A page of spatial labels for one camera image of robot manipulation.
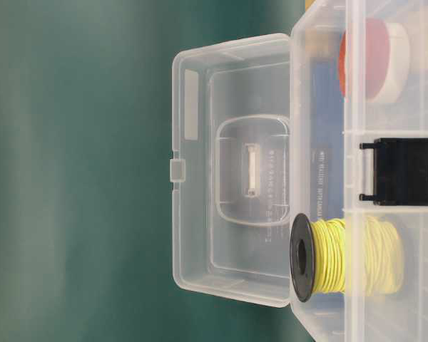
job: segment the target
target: clear plastic box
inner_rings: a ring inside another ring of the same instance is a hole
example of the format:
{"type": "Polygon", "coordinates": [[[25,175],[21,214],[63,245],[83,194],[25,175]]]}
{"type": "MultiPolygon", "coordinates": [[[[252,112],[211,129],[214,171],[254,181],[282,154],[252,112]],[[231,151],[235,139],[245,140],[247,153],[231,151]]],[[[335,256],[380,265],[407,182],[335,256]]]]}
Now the clear plastic box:
{"type": "Polygon", "coordinates": [[[318,342],[428,341],[428,207],[359,201],[372,193],[373,176],[372,153],[359,146],[376,138],[428,138],[428,0],[318,0],[290,38],[178,55],[170,171],[175,281],[257,304],[290,303],[318,342]],[[367,53],[368,22],[376,19],[386,23],[389,55],[400,57],[390,60],[402,65],[389,68],[380,95],[369,96],[379,78],[367,53]],[[346,219],[344,294],[297,299],[289,239],[299,212],[312,221],[346,219]],[[363,291],[368,215],[399,232],[405,266],[397,294],[363,291]]]}
{"type": "Polygon", "coordinates": [[[173,276],[180,287],[289,303],[290,39],[180,53],[173,64],[173,276]]]}

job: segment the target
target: black clip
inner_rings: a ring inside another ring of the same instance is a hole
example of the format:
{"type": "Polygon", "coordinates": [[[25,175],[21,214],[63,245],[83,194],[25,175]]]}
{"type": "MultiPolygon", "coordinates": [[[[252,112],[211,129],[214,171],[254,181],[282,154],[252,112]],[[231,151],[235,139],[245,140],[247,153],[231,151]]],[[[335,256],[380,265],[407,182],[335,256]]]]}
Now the black clip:
{"type": "Polygon", "coordinates": [[[374,150],[374,193],[360,201],[428,205],[428,138],[380,138],[360,149],[374,150]]]}

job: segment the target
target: spool flange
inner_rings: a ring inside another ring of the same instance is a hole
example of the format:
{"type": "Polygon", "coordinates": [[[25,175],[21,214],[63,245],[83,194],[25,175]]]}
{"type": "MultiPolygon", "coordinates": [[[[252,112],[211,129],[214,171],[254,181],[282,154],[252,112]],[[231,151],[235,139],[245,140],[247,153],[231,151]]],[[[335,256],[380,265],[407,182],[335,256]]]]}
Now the spool flange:
{"type": "Polygon", "coordinates": [[[296,216],[292,225],[290,271],[298,299],[308,301],[314,289],[315,247],[310,221],[303,213],[296,216]]]}

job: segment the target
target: green backdrop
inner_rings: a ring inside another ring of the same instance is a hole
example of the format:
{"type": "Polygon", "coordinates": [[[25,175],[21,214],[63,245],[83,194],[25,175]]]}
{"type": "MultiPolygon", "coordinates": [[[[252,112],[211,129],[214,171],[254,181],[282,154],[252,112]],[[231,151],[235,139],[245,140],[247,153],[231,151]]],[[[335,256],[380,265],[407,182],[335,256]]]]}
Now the green backdrop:
{"type": "Polygon", "coordinates": [[[289,307],[171,276],[177,52],[303,0],[0,0],[0,341],[307,341],[289,307]]]}

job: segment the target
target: yellow wire spool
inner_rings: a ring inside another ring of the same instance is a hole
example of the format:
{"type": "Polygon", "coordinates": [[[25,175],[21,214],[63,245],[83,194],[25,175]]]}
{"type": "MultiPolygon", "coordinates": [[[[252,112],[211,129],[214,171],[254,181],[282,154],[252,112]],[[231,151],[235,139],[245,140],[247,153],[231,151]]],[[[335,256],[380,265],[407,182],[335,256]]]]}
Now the yellow wire spool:
{"type": "MultiPolygon", "coordinates": [[[[390,222],[365,220],[365,294],[393,294],[404,278],[401,239],[390,222]]],[[[345,291],[345,220],[309,222],[299,214],[290,237],[290,266],[295,292],[301,301],[312,294],[345,291]]]]}

